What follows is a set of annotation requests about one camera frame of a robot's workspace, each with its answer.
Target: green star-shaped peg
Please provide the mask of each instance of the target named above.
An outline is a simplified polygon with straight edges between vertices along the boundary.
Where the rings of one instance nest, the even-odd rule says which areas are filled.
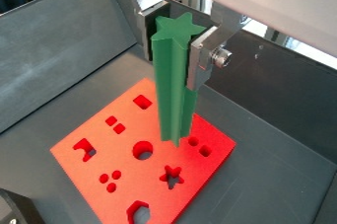
[[[156,18],[157,32],[152,36],[153,64],[163,141],[189,134],[197,93],[185,88],[189,41],[204,28],[192,23],[192,14],[177,19]]]

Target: small round hole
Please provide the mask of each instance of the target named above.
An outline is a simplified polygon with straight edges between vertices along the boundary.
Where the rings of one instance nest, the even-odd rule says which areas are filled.
[[[116,184],[115,183],[111,183],[109,185],[108,185],[108,187],[107,187],[107,190],[108,190],[108,192],[113,192],[115,190],[116,190]]]
[[[113,180],[119,180],[121,178],[121,172],[120,171],[115,171],[113,173],[112,173],[112,179]]]
[[[105,184],[105,183],[108,182],[108,180],[109,180],[109,176],[108,176],[107,174],[103,174],[103,175],[100,176],[100,182],[101,182],[103,184]]]
[[[188,143],[191,146],[196,146],[199,144],[199,140],[196,137],[189,137]]]
[[[147,160],[153,155],[153,144],[149,141],[139,141],[132,152],[136,159]]]

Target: red board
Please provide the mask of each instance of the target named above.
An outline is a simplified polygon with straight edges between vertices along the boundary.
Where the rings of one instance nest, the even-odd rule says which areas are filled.
[[[163,142],[156,86],[144,79],[52,153],[104,224],[133,223],[141,206],[151,209],[148,223],[165,224],[196,197],[235,145],[197,114],[180,146]]]

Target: gray panel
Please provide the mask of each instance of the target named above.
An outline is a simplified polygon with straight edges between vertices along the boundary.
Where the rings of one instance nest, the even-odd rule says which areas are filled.
[[[48,223],[99,223],[50,149],[137,81],[153,79],[137,55],[135,46],[0,135],[0,187],[30,197]],[[336,165],[207,87],[197,112],[237,147],[176,223],[311,223]]]
[[[337,175],[335,176],[331,189],[323,201],[321,209],[313,224],[337,223]]]
[[[38,0],[0,27],[2,132],[136,39],[116,0]]]
[[[337,164],[337,71],[244,31],[227,48],[207,85]]]

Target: bolt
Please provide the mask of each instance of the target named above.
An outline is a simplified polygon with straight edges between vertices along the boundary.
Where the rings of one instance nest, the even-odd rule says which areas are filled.
[[[232,52],[228,51],[223,46],[216,48],[216,50],[213,51],[211,55],[211,61],[220,69],[224,68],[229,64],[231,58],[232,58]]]

